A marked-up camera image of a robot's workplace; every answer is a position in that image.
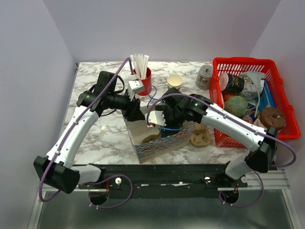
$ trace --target paper cup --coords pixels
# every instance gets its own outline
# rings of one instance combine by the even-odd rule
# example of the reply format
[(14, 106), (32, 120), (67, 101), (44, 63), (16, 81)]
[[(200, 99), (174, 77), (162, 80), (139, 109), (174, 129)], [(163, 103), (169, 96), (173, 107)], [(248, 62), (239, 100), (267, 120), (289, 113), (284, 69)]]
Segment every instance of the paper cup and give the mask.
[(167, 89), (174, 87), (179, 91), (181, 88), (182, 82), (183, 82), (182, 76), (180, 76), (178, 74), (171, 74), (167, 77)]

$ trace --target white wall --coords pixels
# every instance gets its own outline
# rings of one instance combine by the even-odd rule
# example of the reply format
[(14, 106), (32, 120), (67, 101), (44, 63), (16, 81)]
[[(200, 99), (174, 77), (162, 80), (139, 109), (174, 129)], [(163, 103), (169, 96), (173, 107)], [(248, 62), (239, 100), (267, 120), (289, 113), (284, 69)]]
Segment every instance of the white wall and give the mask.
[(0, 1), (0, 228), (27, 228), (33, 161), (59, 136), (75, 63), (41, 0)]
[[(303, 136), (289, 144), (297, 151), (297, 161), (286, 169), (292, 197), (299, 219), (305, 228), (305, 1), (282, 0), (251, 56), (273, 59), (281, 77), (289, 102), (295, 108)], [(290, 160), (283, 147), (280, 161)]]
[(44, 0), (77, 61), (248, 56), (280, 0)]

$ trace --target white marble surface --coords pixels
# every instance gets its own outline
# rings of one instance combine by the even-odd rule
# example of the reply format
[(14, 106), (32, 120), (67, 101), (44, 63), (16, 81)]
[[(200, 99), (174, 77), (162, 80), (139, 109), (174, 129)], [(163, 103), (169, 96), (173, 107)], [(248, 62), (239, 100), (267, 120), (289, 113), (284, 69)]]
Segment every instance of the white marble surface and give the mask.
[[(100, 71), (116, 72), (122, 62), (82, 62), (76, 76), (65, 125), (70, 121), (78, 96), (96, 83)], [(197, 88), (195, 80), (200, 67), (210, 62), (149, 62), (152, 71), (152, 84), (158, 89), (156, 98), (167, 90), (166, 78), (177, 73), (183, 77), (181, 92), (185, 94), (201, 94), (209, 98), (209, 92)], [(130, 69), (126, 64), (120, 73), (125, 82), (129, 80)], [(117, 87), (122, 88), (120, 81)], [(148, 102), (149, 97), (141, 97)], [(191, 144), (156, 157), (145, 164), (195, 164), (195, 163), (226, 163), (244, 153), (244, 149), (215, 147), (213, 129), (209, 128), (212, 143), (204, 148), (196, 148)], [(77, 164), (138, 164), (138, 158), (129, 141), (128, 133), (121, 112), (101, 117), (86, 135), (74, 163)]]

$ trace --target red plastic basket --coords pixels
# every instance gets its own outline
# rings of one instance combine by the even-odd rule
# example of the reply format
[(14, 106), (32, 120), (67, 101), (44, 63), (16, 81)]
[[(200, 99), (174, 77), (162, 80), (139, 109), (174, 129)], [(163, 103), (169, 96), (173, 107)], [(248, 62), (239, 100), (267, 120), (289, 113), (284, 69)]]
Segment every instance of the red plastic basket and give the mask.
[[(239, 75), (246, 71), (257, 71), (266, 74), (277, 108), (284, 112), (286, 116), (286, 127), (280, 132), (280, 140), (298, 139), (301, 136), (300, 128), (297, 124), (294, 108), (289, 104), (283, 89), (283, 79), (272, 60), (255, 59), (250, 57), (217, 57), (213, 60), (213, 76), (210, 85), (210, 98), (221, 108), (224, 107), (222, 93), (219, 87), (219, 76), (221, 73)], [(244, 148), (244, 146), (224, 134), (219, 130), (214, 130), (215, 143), (217, 147)]]

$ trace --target purple cable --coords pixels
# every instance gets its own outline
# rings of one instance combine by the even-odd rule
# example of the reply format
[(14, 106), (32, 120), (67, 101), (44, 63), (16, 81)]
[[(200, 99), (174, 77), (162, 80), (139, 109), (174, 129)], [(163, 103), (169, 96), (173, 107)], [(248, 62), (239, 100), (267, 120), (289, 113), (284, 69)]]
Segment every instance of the purple cable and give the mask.
[(100, 206), (100, 205), (94, 205), (94, 204), (92, 204), (92, 202), (91, 202), (91, 194), (89, 194), (90, 206), (92, 205), (92, 206), (95, 206), (95, 207), (97, 207), (97, 208), (111, 209), (111, 208), (116, 208), (116, 207), (119, 207), (119, 206), (123, 205), (124, 203), (126, 203), (126, 202), (130, 199), (130, 197), (132, 196), (132, 190), (133, 190), (133, 188), (132, 188), (132, 181), (129, 179), (128, 176), (125, 176), (125, 175), (123, 175), (123, 174), (113, 175), (113, 176), (111, 176), (111, 177), (108, 177), (107, 179), (104, 179), (104, 180), (100, 181), (100, 182), (91, 183), (91, 184), (92, 184), (92, 185), (100, 185), (100, 184), (106, 182), (107, 180), (110, 180), (110, 179), (115, 178), (115, 177), (124, 177), (124, 178), (126, 178), (126, 179), (129, 181), (129, 183), (130, 183), (130, 193), (129, 193), (128, 197), (127, 197), (122, 203), (119, 203), (119, 204), (117, 204), (117, 205), (113, 205), (113, 206), (106, 207), (106, 206)]
[[(193, 99), (193, 100), (195, 100), (195, 101), (197, 101), (197, 102), (200, 102), (200, 103), (204, 104), (205, 106), (211, 108), (212, 110), (216, 111), (217, 113), (219, 113), (219, 114), (222, 115), (222, 116), (225, 115), (225, 112), (221, 112), (221, 111), (217, 110), (216, 108), (212, 107), (211, 105), (207, 104), (205, 101), (202, 101), (202, 100), (200, 100), (200, 99), (198, 99), (198, 98), (195, 98), (195, 97), (193, 97), (193, 96), (191, 96), (191, 95), (188, 95), (188, 94), (181, 94), (181, 93), (173, 93), (173, 94), (167, 94), (167, 95), (165, 95), (165, 96), (162, 96), (161, 98), (157, 99), (157, 100), (152, 104), (152, 106), (148, 109), (148, 113), (147, 113), (147, 117), (146, 117), (146, 123), (147, 123), (147, 125), (149, 125), (149, 114), (150, 114), (150, 112), (152, 111), (152, 109), (156, 106), (156, 104), (157, 104), (159, 101), (164, 100), (164, 99), (166, 99), (166, 98), (168, 98), (168, 97), (171, 97), (171, 96), (183, 96), (183, 97), (188, 97), (188, 98), (190, 98), (190, 99)], [(249, 126), (247, 126), (247, 125), (245, 125), (245, 124), (243, 124), (243, 123), (241, 123), (241, 122), (239, 122), (239, 121), (237, 121), (237, 120), (235, 120), (235, 119), (233, 119), (233, 118), (231, 118), (230, 116), (227, 116), (226, 118), (227, 118), (227, 119), (230, 119), (231, 121), (233, 121), (233, 122), (235, 122), (235, 123), (237, 123), (237, 124), (239, 124), (239, 125), (241, 125), (242, 127), (246, 128), (247, 130), (250, 130), (251, 132), (254, 132), (254, 133), (255, 133), (255, 130), (254, 130), (254, 129), (252, 129), (251, 127), (249, 127)], [(271, 167), (287, 167), (287, 166), (292, 165), (292, 164), (296, 161), (296, 153), (295, 153), (295, 150), (294, 150), (290, 145), (288, 145), (287, 143), (285, 143), (285, 142), (283, 142), (283, 141), (281, 141), (280, 139), (277, 139), (277, 138), (275, 138), (275, 137), (272, 137), (272, 136), (269, 136), (269, 135), (266, 135), (266, 134), (263, 134), (263, 133), (260, 133), (260, 132), (258, 132), (257, 134), (260, 135), (260, 136), (263, 136), (263, 137), (267, 137), (267, 138), (269, 138), (269, 139), (271, 139), (271, 140), (277, 141), (278, 143), (280, 143), (280, 144), (282, 144), (283, 146), (285, 146), (286, 148), (288, 148), (288, 149), (292, 152), (292, 154), (293, 154), (293, 159), (292, 159), (289, 163), (284, 164), (284, 165), (270, 165)]]
[(255, 172), (255, 174), (258, 176), (258, 178), (259, 178), (259, 180), (260, 180), (260, 182), (261, 182), (261, 184), (262, 184), (262, 192), (261, 192), (261, 195), (259, 196), (259, 198), (258, 198), (256, 201), (252, 202), (251, 204), (239, 205), (239, 206), (237, 206), (237, 205), (233, 205), (233, 204), (227, 203), (227, 202), (225, 201), (225, 194), (224, 194), (223, 192), (219, 192), (219, 199), (221, 200), (221, 202), (222, 202), (223, 204), (227, 205), (227, 206), (231, 206), (231, 207), (234, 207), (234, 208), (246, 208), (246, 207), (253, 206), (254, 204), (257, 204), (257, 203), (262, 199), (265, 190), (264, 190), (263, 180), (261, 179), (261, 177), (258, 175), (257, 172)]
[[(121, 64), (121, 66), (119, 67), (119, 69), (116, 71), (116, 73), (113, 75), (113, 77), (111, 78), (111, 80), (107, 83), (107, 85), (105, 86), (105, 88), (101, 91), (101, 93), (95, 98), (95, 100), (93, 100), (93, 102), (80, 114), (80, 116), (78, 116), (78, 118), (76, 118), (76, 123), (79, 122), (79, 120), (81, 119), (81, 117), (89, 110), (91, 109), (91, 107), (93, 107), (93, 105), (101, 98), (101, 96), (107, 91), (108, 87), (110, 87), (110, 85), (112, 84), (112, 82), (117, 78), (118, 74), (120, 73), (120, 71), (122, 70), (122, 68), (124, 67), (124, 65), (127, 63), (127, 61), (129, 61), (129, 66), (130, 66), (130, 71), (133, 75), (133, 70), (132, 70), (132, 61), (130, 59), (130, 57), (127, 57), (123, 63)], [(66, 132), (66, 134), (64, 135), (64, 137), (62, 138), (61, 143), (59, 144), (57, 151), (60, 152), (61, 148), (63, 146), (63, 144), (65, 143), (65, 141), (67, 140), (68, 136), (70, 135), (71, 131), (73, 130), (73, 128), (76, 126), (76, 123), (73, 123), (70, 128), (68, 129), (68, 131)], [(58, 153), (54, 154), (54, 157), (52, 158), (51, 162), (48, 164), (46, 170), (44, 171), (42, 178), (40, 180), (39, 183), (39, 198), (42, 202), (48, 202), (51, 199), (53, 199), (60, 191), (58, 190), (54, 195), (52, 195), (50, 198), (48, 199), (44, 199), (42, 197), (42, 186), (44, 183), (44, 180), (46, 178), (46, 175), (49, 171), (49, 169), (51, 168), (53, 162), (55, 161), (56, 157), (57, 157)]]

